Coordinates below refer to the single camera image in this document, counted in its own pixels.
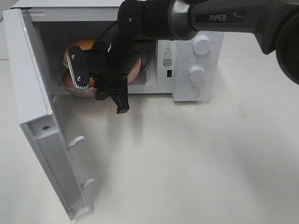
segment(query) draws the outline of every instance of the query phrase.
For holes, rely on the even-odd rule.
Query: pink bowl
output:
[[[131,83],[139,74],[141,68],[141,59],[138,60],[138,62],[135,64],[135,66],[132,68],[131,72],[128,75],[128,84]],[[70,71],[68,69],[65,69],[63,73],[60,76],[60,84],[72,95],[77,97],[94,97],[97,88],[89,87],[88,92],[78,92],[75,90],[74,84],[71,80]]]

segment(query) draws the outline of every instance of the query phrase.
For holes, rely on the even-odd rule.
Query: white table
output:
[[[94,210],[74,223],[298,222],[299,87],[274,55],[230,53],[237,39],[226,35],[209,102],[131,95],[116,115],[110,99],[56,99],[67,137],[87,138],[81,173],[97,180]],[[18,127],[8,61],[0,69],[0,223],[69,223]]]

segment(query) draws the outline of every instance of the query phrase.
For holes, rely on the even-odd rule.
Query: microwave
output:
[[[72,41],[97,38],[115,21],[121,2],[20,0],[3,13],[20,127],[70,220],[91,210],[86,191],[95,179],[78,175],[71,149],[85,138],[67,141],[56,111],[55,97],[69,94],[60,83],[62,59]],[[116,32],[111,29],[103,42],[109,44]],[[190,41],[152,43],[128,93],[209,100],[223,36],[201,31]]]

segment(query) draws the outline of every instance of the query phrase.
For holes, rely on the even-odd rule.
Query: robotic arm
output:
[[[75,84],[84,88],[92,76],[96,99],[111,96],[117,113],[129,109],[127,76],[151,42],[190,40],[201,30],[254,33],[299,84],[299,0],[125,0],[118,28],[109,48],[72,47],[68,57]]]

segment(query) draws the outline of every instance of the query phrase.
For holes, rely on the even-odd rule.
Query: open microwave door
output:
[[[66,141],[53,96],[48,94],[50,91],[44,84],[49,71],[30,14],[20,9],[3,14],[21,129],[73,220],[90,211],[84,188],[94,179],[80,180],[70,151],[85,139],[79,136]]]

